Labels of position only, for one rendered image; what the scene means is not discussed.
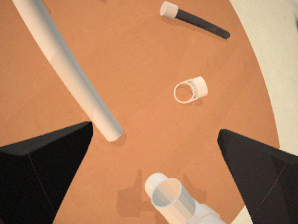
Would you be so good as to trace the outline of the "white fence top rail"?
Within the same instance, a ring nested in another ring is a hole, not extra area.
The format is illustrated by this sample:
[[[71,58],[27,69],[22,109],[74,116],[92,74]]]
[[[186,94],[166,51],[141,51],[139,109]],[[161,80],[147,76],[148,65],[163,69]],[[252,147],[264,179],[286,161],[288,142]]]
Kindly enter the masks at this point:
[[[118,139],[124,131],[106,108],[105,101],[101,99],[98,92],[94,91],[93,84],[85,75],[84,69],[80,67],[80,63],[77,63],[63,35],[57,30],[43,0],[13,0],[13,3],[27,24],[33,39],[36,39],[41,51],[60,76],[60,80],[64,81],[65,87],[81,105],[82,111],[100,129],[106,139],[109,141]]]

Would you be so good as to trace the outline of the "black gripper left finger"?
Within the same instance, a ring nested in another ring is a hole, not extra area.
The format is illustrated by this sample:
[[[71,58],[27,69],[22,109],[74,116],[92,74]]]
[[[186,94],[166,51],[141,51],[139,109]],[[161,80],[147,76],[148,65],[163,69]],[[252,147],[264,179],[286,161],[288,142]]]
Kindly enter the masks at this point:
[[[0,224],[53,224],[93,135],[85,120],[0,147]]]

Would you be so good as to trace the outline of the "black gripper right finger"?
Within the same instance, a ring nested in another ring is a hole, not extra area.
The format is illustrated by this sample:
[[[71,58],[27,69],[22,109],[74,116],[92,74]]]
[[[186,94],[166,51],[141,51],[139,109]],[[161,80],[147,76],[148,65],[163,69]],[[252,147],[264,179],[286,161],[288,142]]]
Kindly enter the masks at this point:
[[[218,147],[253,224],[298,224],[298,156],[227,129]]]

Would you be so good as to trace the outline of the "beige open-topped cup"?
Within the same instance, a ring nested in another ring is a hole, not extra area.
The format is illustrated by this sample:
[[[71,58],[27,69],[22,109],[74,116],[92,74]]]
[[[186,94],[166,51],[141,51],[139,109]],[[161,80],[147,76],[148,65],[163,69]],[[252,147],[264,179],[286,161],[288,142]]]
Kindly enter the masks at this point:
[[[173,177],[154,186],[150,202],[173,224],[197,224],[202,217],[213,213],[221,218],[220,214],[214,212],[208,205],[194,204],[196,201],[193,200],[192,194],[182,186],[181,181]]]

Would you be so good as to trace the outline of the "grey cylinder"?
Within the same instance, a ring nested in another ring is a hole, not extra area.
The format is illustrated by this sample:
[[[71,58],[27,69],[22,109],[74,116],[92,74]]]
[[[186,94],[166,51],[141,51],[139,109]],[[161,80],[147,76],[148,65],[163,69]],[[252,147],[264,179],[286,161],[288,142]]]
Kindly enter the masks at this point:
[[[149,179],[146,180],[146,184],[145,184],[145,190],[146,192],[148,192],[149,197],[150,194],[152,194],[152,190],[154,189],[154,186],[158,185],[161,183],[161,181],[164,181],[165,179],[169,179],[169,177],[166,177],[164,175],[164,173],[153,173],[153,175],[149,176]],[[193,198],[194,200],[194,198]],[[194,202],[194,204],[201,204],[201,202],[197,202],[197,200],[194,200],[196,202]],[[166,221],[169,222],[169,224],[173,224],[173,222],[170,222],[170,220],[168,220],[168,218],[165,218]],[[202,217],[201,221],[198,221],[197,224],[226,224],[225,221],[220,220],[220,218],[218,218],[216,216],[216,214],[208,214],[208,216],[206,217]]]

